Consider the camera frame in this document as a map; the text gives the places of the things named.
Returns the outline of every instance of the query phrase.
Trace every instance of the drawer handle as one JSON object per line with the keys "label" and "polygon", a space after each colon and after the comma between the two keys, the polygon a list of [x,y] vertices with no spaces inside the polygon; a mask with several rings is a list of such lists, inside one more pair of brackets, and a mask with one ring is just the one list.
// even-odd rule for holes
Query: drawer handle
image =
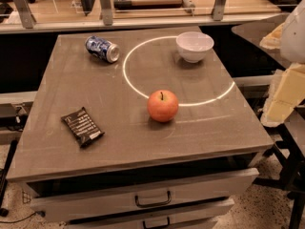
{"label": "drawer handle", "polygon": [[154,227],[147,227],[145,221],[143,221],[143,227],[144,229],[162,229],[162,228],[167,228],[171,222],[170,222],[170,218],[167,218],[167,224],[166,225],[159,225],[159,226],[154,226]]}
{"label": "drawer handle", "polygon": [[163,202],[156,202],[156,203],[149,203],[149,204],[140,204],[140,201],[139,201],[139,197],[138,196],[135,196],[135,204],[137,207],[139,208],[151,208],[151,207],[157,207],[157,206],[162,206],[162,205],[167,205],[171,202],[172,200],[172,197],[171,197],[171,192],[168,191],[168,199],[166,201],[163,201]]}

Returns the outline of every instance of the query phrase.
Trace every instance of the bowl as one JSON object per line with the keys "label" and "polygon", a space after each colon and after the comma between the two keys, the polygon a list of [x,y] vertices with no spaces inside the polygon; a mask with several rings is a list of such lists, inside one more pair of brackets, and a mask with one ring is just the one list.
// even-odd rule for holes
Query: bowl
{"label": "bowl", "polygon": [[213,39],[208,34],[197,31],[181,33],[175,41],[180,56],[190,63],[204,59],[207,52],[214,46]]}

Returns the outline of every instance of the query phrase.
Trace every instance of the floor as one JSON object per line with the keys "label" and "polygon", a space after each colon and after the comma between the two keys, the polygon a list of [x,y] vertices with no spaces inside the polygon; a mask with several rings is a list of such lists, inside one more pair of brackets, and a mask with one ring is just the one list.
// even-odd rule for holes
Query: floor
{"label": "floor", "polygon": [[[0,145],[0,167],[4,167],[9,145]],[[262,158],[257,169],[263,177],[276,178],[280,166],[274,156]],[[293,203],[286,198],[286,192],[252,185],[242,195],[233,196],[235,206],[219,218],[214,229],[287,229]],[[0,217],[0,229],[64,229],[64,223],[47,223],[35,215],[17,223],[3,223],[26,218],[33,211],[25,202],[22,190],[17,184],[9,183],[2,203],[9,210],[6,217]],[[299,227],[305,228],[305,213]]]}

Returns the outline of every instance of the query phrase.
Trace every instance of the drawer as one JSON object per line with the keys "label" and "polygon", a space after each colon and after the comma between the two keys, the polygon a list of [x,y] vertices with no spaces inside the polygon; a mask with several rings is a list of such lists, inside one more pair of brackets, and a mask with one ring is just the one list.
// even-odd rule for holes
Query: drawer
{"label": "drawer", "polygon": [[189,206],[170,209],[155,210],[136,215],[121,216],[120,218],[103,218],[95,221],[69,224],[67,228],[184,228],[186,226],[199,226],[206,223],[214,225],[216,220],[212,217],[226,214],[234,205],[231,198],[220,201],[203,202]]}
{"label": "drawer", "polygon": [[69,221],[160,208],[243,193],[258,176],[256,168],[163,180],[127,187],[35,198],[34,211],[44,211],[48,221]]}

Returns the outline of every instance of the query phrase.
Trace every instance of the soda can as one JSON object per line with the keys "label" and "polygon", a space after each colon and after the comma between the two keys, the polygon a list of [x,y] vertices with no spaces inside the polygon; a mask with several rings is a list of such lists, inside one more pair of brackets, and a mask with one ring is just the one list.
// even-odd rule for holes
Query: soda can
{"label": "soda can", "polygon": [[119,47],[116,44],[95,35],[87,39],[85,46],[89,53],[109,63],[115,62],[120,55]]}

